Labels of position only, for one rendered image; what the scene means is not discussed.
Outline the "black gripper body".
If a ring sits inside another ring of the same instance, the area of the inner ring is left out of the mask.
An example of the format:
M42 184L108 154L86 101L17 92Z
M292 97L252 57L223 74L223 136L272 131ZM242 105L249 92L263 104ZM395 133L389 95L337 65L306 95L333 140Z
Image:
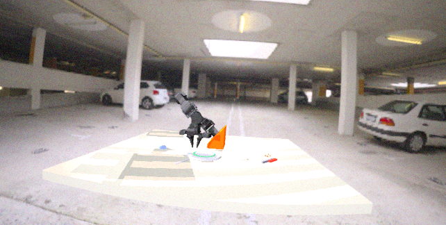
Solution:
M212 134L211 133L201 133L200 129L201 129L201 122L199 124L197 124L199 132L198 134L195 133L195 135L198 135L198 138L211 138ZM185 135L187 134L186 129L182 129L179 131L179 135Z

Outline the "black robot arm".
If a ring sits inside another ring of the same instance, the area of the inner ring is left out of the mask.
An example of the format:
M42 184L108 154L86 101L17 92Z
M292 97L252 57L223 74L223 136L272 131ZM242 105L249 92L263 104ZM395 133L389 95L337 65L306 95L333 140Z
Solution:
M178 92L174 96L175 102L178 104L181 104L181 109L184 115L187 118L191 118L191 122L195 124L192 126L190 124L190 127L186 129L187 135L194 136L195 133L199 132L197 124L201 122L201 128L205 132L209 132L212 134L213 137L215 137L219 131L214 127L215 123L211 119L207 119L206 117L202 117L201 113L197 110L196 105L194 105L192 102L188 101L187 95L185 92Z

